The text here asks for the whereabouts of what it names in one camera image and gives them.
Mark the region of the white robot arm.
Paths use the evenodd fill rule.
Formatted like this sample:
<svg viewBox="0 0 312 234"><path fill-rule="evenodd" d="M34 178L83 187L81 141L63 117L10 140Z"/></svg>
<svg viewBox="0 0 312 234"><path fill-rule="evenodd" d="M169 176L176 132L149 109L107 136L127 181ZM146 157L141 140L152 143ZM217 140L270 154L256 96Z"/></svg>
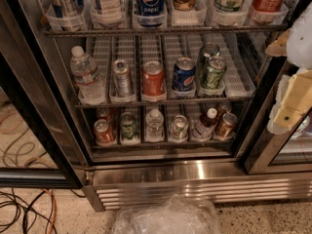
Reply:
<svg viewBox="0 0 312 234"><path fill-rule="evenodd" d="M292 27L271 43L265 54L286 57L298 67L295 75L283 75L276 94L267 130L274 135L290 131L312 107L312 3Z"/></svg>

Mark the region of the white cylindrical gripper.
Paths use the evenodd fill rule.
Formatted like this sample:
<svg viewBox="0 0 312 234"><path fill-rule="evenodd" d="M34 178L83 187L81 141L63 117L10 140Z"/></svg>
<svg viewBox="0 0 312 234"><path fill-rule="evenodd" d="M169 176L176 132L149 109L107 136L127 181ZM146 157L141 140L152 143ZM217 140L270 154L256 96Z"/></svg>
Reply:
<svg viewBox="0 0 312 234"><path fill-rule="evenodd" d="M271 57L285 57L290 29L265 49ZM293 76L283 75L269 114L267 130L274 135L289 132L312 107L312 70L299 68Z"/></svg>

